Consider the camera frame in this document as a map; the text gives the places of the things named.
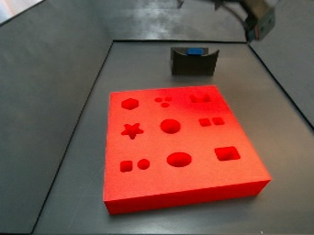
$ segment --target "gray table surface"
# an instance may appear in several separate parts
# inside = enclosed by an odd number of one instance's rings
[[[214,77],[172,76],[172,47],[221,49]],[[112,217],[102,202],[109,95],[216,84],[271,174],[257,197]],[[313,130],[247,44],[116,42],[37,234],[313,233]]]

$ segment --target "red block side face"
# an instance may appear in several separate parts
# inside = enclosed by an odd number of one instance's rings
[[[256,196],[272,177],[214,86],[112,94],[112,214]]]

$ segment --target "hexagonal hole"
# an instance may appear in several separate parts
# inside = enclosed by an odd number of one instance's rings
[[[140,100],[138,99],[130,98],[130,99],[128,99],[122,102],[122,108],[125,108],[128,110],[133,110],[138,106],[140,106]]]

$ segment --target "square hole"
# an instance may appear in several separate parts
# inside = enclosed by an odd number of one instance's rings
[[[239,150],[232,147],[224,147],[216,149],[217,158],[221,161],[237,160],[241,159]]]
[[[121,172],[132,172],[133,171],[133,161],[122,161],[121,162]]]

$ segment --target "rectangular hole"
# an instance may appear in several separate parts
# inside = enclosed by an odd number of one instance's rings
[[[121,162],[121,172],[132,172],[133,171],[133,161],[122,161]]]

